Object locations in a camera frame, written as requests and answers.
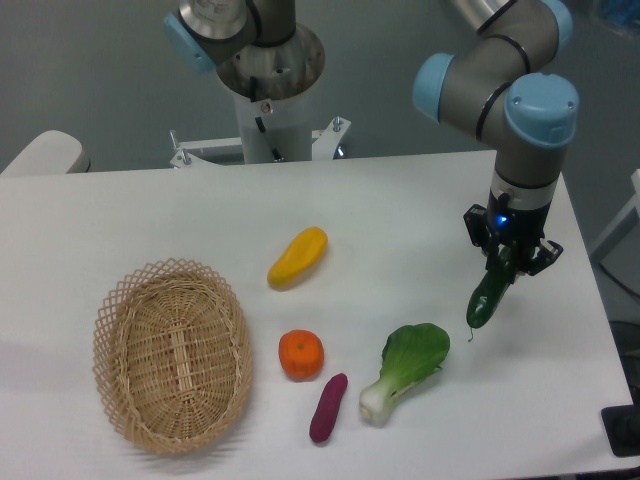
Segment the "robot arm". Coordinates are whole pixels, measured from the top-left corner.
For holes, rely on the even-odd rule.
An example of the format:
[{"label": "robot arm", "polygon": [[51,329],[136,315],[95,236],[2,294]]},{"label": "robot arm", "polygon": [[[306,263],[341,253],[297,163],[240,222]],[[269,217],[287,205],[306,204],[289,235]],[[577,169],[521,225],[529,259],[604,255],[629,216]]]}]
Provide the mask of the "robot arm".
[{"label": "robot arm", "polygon": [[289,40],[296,31],[295,0],[180,0],[165,31],[183,57],[204,71],[247,45],[275,47]]},{"label": "robot arm", "polygon": [[428,59],[414,103],[497,150],[487,207],[474,205],[464,216],[469,235],[487,268],[505,245],[517,270],[535,275],[562,253],[544,240],[543,228],[575,133],[578,95],[567,80],[534,72],[568,41],[571,16],[559,0],[454,4],[483,40],[466,55]]}]

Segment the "toy fruit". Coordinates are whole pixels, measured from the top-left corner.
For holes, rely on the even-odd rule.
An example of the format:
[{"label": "toy fruit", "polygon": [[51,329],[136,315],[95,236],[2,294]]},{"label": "toy fruit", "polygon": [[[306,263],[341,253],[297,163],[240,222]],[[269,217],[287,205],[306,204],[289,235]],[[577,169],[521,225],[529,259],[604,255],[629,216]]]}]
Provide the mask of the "toy fruit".
[{"label": "toy fruit", "polygon": [[293,380],[314,377],[324,364],[322,342],[308,330],[291,330],[280,338],[278,356],[282,369]]},{"label": "toy fruit", "polygon": [[309,227],[298,234],[267,274],[271,287],[290,286],[305,270],[322,258],[329,238],[320,227]]},{"label": "toy fruit", "polygon": [[325,385],[309,427],[309,437],[313,443],[320,444],[329,440],[338,418],[342,396],[348,384],[347,376],[344,373],[339,373]]}]

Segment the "metal bracket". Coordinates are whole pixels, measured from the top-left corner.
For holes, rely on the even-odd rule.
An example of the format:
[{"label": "metal bracket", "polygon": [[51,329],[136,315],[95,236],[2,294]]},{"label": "metal bracket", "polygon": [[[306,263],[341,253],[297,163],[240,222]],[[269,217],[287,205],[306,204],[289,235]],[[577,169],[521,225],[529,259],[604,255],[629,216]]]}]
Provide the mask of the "metal bracket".
[{"label": "metal bracket", "polygon": [[[325,130],[314,130],[311,138],[314,141],[311,146],[312,160],[333,160],[344,158],[344,147],[340,142],[351,127],[351,122],[342,117],[335,117]],[[192,142],[178,141],[175,130],[169,132],[175,155],[170,163],[176,168],[191,166],[194,159],[209,165],[217,165],[213,162],[202,160],[199,157],[216,155],[241,155],[242,141],[240,137],[221,138],[216,140],[198,140]]]},{"label": "metal bracket", "polygon": [[613,248],[638,224],[640,218],[640,170],[631,175],[635,194],[602,230],[589,249],[594,265],[606,257]]}]

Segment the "cucumber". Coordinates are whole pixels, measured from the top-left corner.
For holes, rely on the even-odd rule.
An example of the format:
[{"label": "cucumber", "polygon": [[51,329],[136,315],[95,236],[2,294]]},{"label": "cucumber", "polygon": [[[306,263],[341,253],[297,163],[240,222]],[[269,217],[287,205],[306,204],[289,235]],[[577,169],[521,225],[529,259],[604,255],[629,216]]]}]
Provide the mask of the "cucumber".
[{"label": "cucumber", "polygon": [[511,249],[504,247],[471,294],[467,306],[467,324],[471,328],[483,327],[493,316],[502,297],[511,285],[516,270]]}]

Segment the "white tabletop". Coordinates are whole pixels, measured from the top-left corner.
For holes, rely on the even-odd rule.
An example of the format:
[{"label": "white tabletop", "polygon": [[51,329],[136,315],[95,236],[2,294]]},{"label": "white tabletop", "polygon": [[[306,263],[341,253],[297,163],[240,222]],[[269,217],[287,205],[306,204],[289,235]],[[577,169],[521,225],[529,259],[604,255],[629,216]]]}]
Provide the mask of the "white tabletop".
[{"label": "white tabletop", "polygon": [[[563,181],[546,233],[564,254],[520,279],[467,343],[484,257],[462,215],[486,204],[492,171],[493,154],[475,152],[0,180],[0,476],[472,480],[637,466],[612,455],[600,420],[631,399]],[[320,268],[270,290],[269,267],[311,225],[329,235]],[[255,380],[222,441],[157,457],[108,423],[92,335],[117,281],[169,257],[229,281]],[[377,379],[388,334],[421,322],[451,337],[444,370],[373,428],[359,392]],[[324,343],[313,382],[287,380],[278,362],[294,328]],[[319,448],[309,422],[341,371],[349,387]]]}]

